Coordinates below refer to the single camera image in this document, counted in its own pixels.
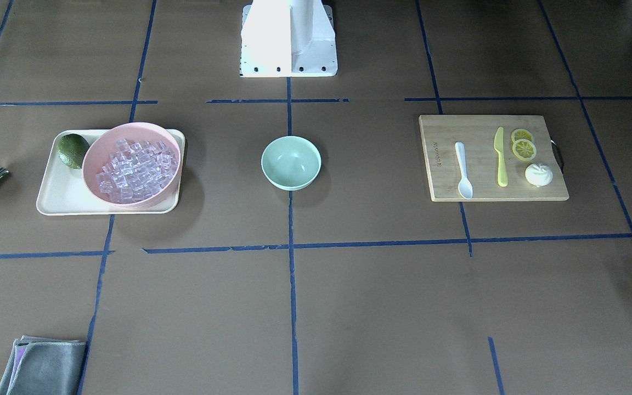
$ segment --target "small bowl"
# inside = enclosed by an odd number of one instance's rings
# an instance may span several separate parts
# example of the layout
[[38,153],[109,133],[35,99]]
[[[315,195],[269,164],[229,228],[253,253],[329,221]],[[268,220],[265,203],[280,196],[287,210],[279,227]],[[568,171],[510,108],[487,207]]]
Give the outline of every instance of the small bowl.
[[[170,182],[162,188],[160,192],[156,193],[145,200],[134,203],[112,203],[109,201],[109,195],[107,193],[101,193],[99,191],[99,185],[96,180],[96,175],[101,172],[101,167],[109,162],[109,154],[118,151],[116,142],[125,138],[131,142],[150,142],[156,143],[158,141],[165,143],[169,148],[175,151],[177,158],[177,171],[172,176]],[[182,172],[183,158],[180,146],[172,135],[164,128],[153,123],[147,122],[131,122],[119,125],[115,128],[108,130],[108,132],[101,135],[97,140],[92,143],[84,156],[82,162],[82,178],[87,189],[95,197],[102,200],[108,205],[120,208],[122,210],[141,210],[148,207],[155,206],[156,204],[165,200],[174,190],[179,183],[178,174]]]
[[263,173],[275,187],[300,190],[314,181],[321,170],[321,154],[303,137],[285,136],[263,151]]

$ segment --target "light green bowl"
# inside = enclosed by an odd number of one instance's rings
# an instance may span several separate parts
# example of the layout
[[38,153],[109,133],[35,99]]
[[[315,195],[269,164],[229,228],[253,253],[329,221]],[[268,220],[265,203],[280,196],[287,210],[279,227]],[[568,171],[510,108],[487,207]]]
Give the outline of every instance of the light green bowl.
[[268,144],[261,162],[265,177],[284,190],[305,188],[321,170],[318,148],[297,136],[280,137]]

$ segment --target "spoon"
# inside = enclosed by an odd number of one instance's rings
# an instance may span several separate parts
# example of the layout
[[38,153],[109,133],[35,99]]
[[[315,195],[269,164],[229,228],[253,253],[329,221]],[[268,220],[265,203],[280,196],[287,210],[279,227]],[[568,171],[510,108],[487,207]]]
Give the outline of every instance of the spoon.
[[457,163],[460,165],[460,183],[457,184],[457,191],[465,199],[472,199],[472,183],[467,179],[467,163],[465,162],[465,145],[462,142],[455,143],[455,155]]

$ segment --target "yellow knife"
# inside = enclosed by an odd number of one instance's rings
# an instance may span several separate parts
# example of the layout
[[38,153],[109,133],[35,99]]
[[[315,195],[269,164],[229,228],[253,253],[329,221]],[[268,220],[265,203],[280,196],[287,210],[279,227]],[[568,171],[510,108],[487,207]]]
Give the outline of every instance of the yellow knife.
[[496,183],[500,187],[506,187],[509,184],[509,177],[506,175],[506,159],[504,159],[504,128],[500,127],[496,130],[494,136],[494,150],[499,154],[499,168],[496,172]]

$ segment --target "wooden cutting board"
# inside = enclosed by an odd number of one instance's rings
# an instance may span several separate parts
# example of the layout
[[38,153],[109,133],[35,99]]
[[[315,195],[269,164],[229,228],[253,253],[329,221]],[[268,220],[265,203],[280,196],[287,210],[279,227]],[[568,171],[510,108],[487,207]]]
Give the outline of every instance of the wooden cutting board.
[[[539,115],[421,115],[421,140],[424,144],[428,186],[434,202],[509,202],[567,200],[569,194],[560,167],[552,153],[545,120]],[[509,176],[507,187],[496,183],[497,155],[494,135],[504,128],[504,158]],[[525,128],[533,134],[536,157],[525,162],[511,152],[511,132]],[[463,142],[467,156],[467,177],[472,183],[472,199],[457,191],[460,167],[455,142]],[[525,177],[532,163],[544,163],[552,169],[552,182],[544,187],[531,185]]]

